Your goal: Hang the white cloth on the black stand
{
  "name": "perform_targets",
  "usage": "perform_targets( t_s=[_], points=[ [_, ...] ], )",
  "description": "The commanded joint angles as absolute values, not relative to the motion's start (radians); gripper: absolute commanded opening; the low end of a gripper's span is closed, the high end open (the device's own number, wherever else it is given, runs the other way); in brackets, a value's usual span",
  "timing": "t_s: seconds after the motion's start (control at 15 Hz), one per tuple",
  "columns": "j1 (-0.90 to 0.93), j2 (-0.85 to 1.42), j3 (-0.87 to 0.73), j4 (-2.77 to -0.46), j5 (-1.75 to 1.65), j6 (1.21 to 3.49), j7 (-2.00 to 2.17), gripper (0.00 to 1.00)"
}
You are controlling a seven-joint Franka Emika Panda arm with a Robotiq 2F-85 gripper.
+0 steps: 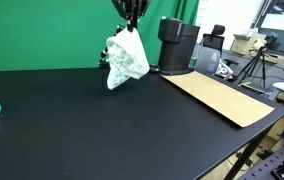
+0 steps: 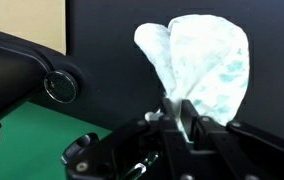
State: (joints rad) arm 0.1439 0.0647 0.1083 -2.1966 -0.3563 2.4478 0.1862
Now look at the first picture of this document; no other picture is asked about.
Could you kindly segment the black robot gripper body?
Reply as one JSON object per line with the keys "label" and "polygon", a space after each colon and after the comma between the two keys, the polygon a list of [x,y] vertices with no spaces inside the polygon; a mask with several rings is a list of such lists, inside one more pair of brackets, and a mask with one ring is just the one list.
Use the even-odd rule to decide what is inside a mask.
{"label": "black robot gripper body", "polygon": [[151,0],[111,0],[122,18],[144,16]]}

